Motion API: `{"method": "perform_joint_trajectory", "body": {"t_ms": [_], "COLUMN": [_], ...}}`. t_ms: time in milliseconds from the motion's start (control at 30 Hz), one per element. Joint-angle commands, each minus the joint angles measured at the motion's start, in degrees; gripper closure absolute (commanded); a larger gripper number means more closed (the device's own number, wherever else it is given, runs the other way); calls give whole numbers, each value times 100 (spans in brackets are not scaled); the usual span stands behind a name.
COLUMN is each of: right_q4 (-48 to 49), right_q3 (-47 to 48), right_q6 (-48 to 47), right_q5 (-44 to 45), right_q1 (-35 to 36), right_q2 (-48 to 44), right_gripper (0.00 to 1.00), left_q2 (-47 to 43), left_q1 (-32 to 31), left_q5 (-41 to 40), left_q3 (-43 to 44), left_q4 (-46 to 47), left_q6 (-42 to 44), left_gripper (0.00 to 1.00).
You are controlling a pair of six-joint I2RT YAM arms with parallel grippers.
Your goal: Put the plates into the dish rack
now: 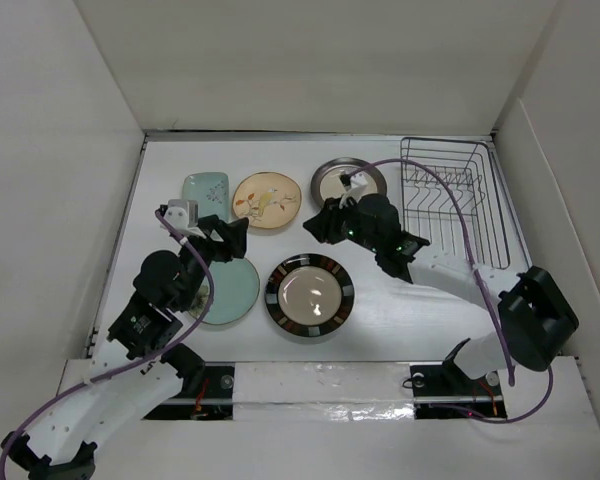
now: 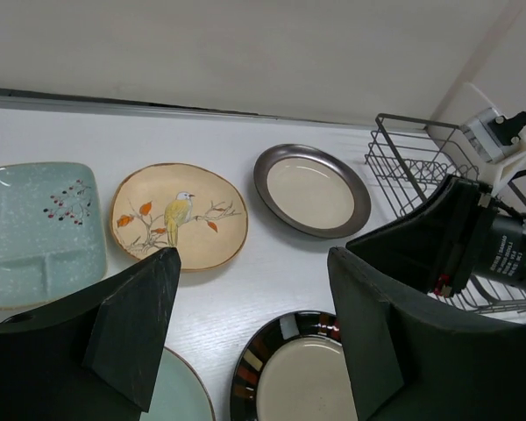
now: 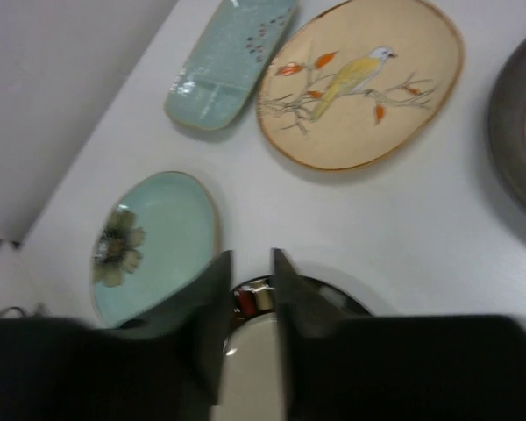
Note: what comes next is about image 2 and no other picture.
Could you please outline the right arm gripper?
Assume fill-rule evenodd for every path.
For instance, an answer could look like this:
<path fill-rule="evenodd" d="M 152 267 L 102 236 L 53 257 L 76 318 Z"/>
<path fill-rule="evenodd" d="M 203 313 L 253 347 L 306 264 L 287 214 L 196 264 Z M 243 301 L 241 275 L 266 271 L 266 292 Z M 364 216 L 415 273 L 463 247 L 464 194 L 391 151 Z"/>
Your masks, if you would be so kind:
<path fill-rule="evenodd" d="M 526 420 L 526 324 L 420 293 L 451 297 L 472 276 L 526 290 L 526 213 L 447 175 L 346 248 L 328 272 L 359 419 Z"/>

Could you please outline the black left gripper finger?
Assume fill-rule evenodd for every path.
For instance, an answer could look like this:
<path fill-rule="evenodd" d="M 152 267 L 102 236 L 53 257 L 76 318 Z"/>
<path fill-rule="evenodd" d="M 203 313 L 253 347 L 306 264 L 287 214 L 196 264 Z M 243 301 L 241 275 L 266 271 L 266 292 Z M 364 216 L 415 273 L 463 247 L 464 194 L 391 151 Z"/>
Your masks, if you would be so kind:
<path fill-rule="evenodd" d="M 0 420 L 137 420 L 150 409 L 181 272 L 164 248 L 0 323 Z"/>

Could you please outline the light blue rectangular plate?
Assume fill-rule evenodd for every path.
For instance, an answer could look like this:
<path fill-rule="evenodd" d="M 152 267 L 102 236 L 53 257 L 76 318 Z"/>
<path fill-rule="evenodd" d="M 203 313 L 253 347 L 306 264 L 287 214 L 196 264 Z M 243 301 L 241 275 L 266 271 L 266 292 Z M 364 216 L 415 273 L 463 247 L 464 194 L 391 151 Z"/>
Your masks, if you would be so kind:
<path fill-rule="evenodd" d="M 0 167 L 0 310 L 99 282 L 106 241 L 93 171 L 73 162 Z"/>

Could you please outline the black striped rim plate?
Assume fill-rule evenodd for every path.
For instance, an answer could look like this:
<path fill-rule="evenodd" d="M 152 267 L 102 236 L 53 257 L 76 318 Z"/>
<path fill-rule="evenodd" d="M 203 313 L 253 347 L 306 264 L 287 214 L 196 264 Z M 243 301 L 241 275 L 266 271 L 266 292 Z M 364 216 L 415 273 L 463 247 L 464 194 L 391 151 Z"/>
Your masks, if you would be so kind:
<path fill-rule="evenodd" d="M 252 336 L 234 369 L 231 420 L 357 418 L 335 315 L 289 312 Z"/>

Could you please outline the brown rimmed cream plate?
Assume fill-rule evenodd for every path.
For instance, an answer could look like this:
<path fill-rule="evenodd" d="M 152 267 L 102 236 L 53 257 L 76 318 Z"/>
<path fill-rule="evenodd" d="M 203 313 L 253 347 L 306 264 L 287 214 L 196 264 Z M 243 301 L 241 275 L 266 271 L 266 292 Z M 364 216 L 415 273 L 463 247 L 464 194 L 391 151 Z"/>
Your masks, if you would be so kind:
<path fill-rule="evenodd" d="M 321 239 L 350 237 L 367 224 L 372 200 L 359 175 L 311 146 L 281 144 L 253 168 L 255 189 L 267 208 L 299 232 Z"/>

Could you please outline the beige bird painted plate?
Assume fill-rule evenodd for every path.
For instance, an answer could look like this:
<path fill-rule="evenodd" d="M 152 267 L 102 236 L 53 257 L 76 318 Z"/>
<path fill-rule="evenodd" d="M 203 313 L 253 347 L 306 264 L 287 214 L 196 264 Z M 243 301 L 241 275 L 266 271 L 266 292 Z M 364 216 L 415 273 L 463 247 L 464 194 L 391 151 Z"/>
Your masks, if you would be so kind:
<path fill-rule="evenodd" d="M 111 201 L 110 232 L 136 260 L 175 248 L 183 272 L 218 268 L 243 248 L 248 212 L 222 176 L 185 163 L 154 164 L 128 175 Z"/>

